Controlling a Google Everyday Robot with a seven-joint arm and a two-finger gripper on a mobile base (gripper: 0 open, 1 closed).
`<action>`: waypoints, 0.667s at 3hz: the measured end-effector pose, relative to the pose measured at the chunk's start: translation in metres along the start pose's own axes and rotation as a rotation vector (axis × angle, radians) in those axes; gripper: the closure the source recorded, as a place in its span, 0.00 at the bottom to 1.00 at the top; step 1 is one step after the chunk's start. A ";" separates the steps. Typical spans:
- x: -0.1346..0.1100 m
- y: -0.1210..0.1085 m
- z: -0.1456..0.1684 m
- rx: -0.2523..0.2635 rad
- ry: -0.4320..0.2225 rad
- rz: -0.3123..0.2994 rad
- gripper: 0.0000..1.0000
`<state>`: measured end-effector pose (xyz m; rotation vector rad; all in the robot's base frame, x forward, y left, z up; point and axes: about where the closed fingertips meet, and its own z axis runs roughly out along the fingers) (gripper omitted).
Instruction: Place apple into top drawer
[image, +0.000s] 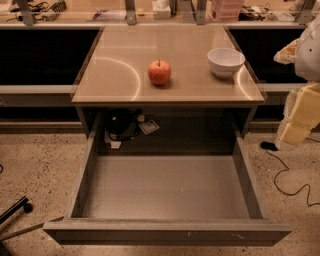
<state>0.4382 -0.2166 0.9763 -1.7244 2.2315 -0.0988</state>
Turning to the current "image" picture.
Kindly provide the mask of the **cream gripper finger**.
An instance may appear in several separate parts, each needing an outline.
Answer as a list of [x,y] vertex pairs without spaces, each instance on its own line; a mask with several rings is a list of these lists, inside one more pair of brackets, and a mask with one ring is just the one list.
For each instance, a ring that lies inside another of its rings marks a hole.
[[280,51],[278,51],[273,60],[280,64],[291,64],[296,62],[296,49],[297,49],[298,39],[293,40],[288,45],[283,47]]
[[284,118],[275,139],[276,146],[297,146],[320,123],[320,84],[308,83],[291,90],[286,98]]

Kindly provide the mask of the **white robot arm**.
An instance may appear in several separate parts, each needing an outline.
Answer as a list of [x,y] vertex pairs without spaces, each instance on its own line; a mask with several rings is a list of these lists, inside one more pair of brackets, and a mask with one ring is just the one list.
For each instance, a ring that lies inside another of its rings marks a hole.
[[293,63],[296,75],[307,81],[301,89],[289,92],[284,118],[277,130],[276,148],[291,150],[320,123],[320,16],[298,39],[278,51],[274,60],[281,64]]

